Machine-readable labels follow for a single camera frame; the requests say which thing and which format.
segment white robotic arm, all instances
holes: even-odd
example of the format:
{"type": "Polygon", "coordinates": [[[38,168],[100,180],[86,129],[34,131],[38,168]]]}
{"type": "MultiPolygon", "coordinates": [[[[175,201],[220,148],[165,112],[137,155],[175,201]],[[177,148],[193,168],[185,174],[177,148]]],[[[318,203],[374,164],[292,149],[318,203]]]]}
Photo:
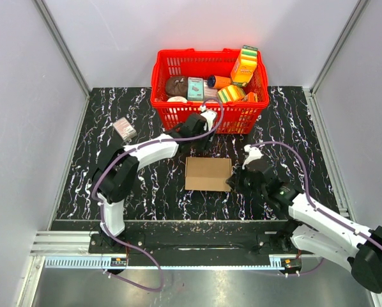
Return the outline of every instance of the white robotic arm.
{"type": "Polygon", "coordinates": [[[292,243],[297,249],[339,264],[370,291],[382,292],[382,251],[359,233],[382,245],[382,227],[371,230],[308,198],[293,184],[281,182],[273,167],[258,148],[247,145],[248,153],[235,186],[262,194],[279,217],[289,221],[278,235],[284,247],[292,243]]]}
{"type": "MultiPolygon", "coordinates": [[[[103,153],[102,161],[98,164],[98,169],[93,174],[93,180],[97,180],[105,167],[121,152],[135,149],[128,154],[128,157],[102,182],[98,197],[104,206],[104,223],[100,223],[102,230],[105,227],[111,235],[118,236],[125,229],[123,211],[124,201],[131,190],[135,179],[135,174],[142,168],[162,159],[174,157],[180,146],[187,145],[184,142],[178,143],[174,138],[185,138],[198,136],[212,129],[217,113],[212,110],[205,110],[201,114],[192,114],[184,124],[166,131],[159,137],[136,145],[126,145],[123,148],[108,148],[103,153]]],[[[199,139],[199,145],[206,148],[211,141],[211,137],[199,139]]]]}

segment cardboard box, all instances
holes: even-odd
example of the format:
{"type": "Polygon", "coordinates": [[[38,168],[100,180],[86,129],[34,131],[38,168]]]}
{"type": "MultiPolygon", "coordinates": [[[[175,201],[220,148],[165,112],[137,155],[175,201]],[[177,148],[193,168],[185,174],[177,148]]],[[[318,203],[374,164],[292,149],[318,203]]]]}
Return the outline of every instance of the cardboard box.
{"type": "Polygon", "coordinates": [[[185,189],[196,191],[230,192],[226,180],[232,175],[228,158],[187,157],[185,162],[185,189]]]}

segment red plastic basket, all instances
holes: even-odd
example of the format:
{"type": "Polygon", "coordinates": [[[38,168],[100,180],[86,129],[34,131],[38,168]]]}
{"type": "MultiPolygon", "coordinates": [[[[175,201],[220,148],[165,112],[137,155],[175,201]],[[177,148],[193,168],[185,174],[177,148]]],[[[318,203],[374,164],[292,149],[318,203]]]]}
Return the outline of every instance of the red plastic basket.
{"type": "MultiPolygon", "coordinates": [[[[172,129],[180,122],[185,122],[191,113],[198,112],[202,102],[168,102],[165,94],[165,83],[174,75],[200,77],[207,79],[210,75],[229,77],[239,49],[223,51],[161,50],[151,78],[151,104],[158,111],[166,130],[172,129]]],[[[248,134],[261,111],[269,104],[268,77],[262,63],[261,54],[257,54],[257,68],[245,93],[253,91],[257,94],[257,102],[228,102],[224,104],[224,119],[217,133],[248,134]]],[[[207,103],[207,108],[218,113],[218,103],[207,103]]]]}

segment black speckled surface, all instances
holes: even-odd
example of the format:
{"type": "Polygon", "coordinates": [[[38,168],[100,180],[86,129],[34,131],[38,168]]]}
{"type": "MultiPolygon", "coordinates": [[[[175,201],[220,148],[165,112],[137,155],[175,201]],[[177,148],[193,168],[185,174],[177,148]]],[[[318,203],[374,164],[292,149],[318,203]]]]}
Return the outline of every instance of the black speckled surface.
{"type": "MultiPolygon", "coordinates": [[[[301,87],[269,87],[270,105],[258,118],[249,135],[217,135],[203,157],[229,157],[235,165],[244,160],[243,147],[260,141],[281,141],[297,149],[310,174],[310,193],[327,207],[337,210],[332,185],[305,95],[301,87]]],[[[150,88],[95,88],[80,132],[57,220],[97,220],[98,205],[89,197],[88,178],[98,154],[112,139],[124,145],[112,123],[125,116],[137,130],[130,143],[140,143],[161,134],[162,124],[149,103],[150,88]]],[[[297,159],[279,146],[266,146],[262,153],[273,161],[278,176],[303,186],[297,159]]],[[[184,190],[185,157],[156,162],[137,174],[125,203],[128,220],[249,220],[275,219],[259,196],[184,190]]]]}

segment blue box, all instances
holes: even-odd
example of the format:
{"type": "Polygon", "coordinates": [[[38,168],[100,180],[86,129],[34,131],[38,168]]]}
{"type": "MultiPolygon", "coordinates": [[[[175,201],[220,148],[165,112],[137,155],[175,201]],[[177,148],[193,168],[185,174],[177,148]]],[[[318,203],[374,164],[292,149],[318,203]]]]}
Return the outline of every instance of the blue box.
{"type": "Polygon", "coordinates": [[[189,101],[204,100],[204,79],[203,78],[188,78],[188,95],[189,101]]]}

